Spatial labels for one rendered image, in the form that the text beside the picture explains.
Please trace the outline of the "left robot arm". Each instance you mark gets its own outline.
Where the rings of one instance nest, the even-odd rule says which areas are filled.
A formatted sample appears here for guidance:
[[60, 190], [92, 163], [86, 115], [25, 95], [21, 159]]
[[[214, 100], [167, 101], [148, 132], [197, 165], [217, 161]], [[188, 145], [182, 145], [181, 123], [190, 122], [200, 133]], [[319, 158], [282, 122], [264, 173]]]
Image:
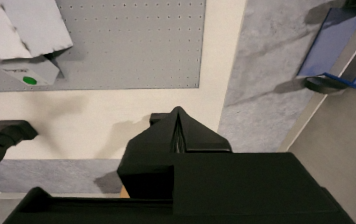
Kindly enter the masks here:
[[21, 122], [0, 122], [0, 162], [5, 157], [6, 150], [34, 138], [33, 133]]

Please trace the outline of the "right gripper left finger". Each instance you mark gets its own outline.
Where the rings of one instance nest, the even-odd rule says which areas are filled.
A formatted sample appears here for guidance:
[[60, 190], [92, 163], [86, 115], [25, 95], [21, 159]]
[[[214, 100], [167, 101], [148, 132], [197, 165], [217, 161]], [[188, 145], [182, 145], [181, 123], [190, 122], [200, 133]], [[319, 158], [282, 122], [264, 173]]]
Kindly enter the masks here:
[[177, 153], [178, 106], [174, 107], [166, 117], [130, 139], [124, 153], [130, 151], [169, 151], [173, 153], [173, 142], [174, 153]]

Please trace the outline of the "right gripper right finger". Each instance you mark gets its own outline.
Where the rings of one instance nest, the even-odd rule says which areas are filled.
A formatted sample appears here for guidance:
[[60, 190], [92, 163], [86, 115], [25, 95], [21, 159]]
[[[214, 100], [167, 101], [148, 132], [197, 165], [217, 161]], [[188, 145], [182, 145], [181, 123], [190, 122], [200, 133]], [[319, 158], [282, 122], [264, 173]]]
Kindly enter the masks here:
[[178, 138], [179, 153], [183, 153], [183, 146], [184, 153], [233, 153], [226, 138], [192, 118], [181, 106], [178, 106]]

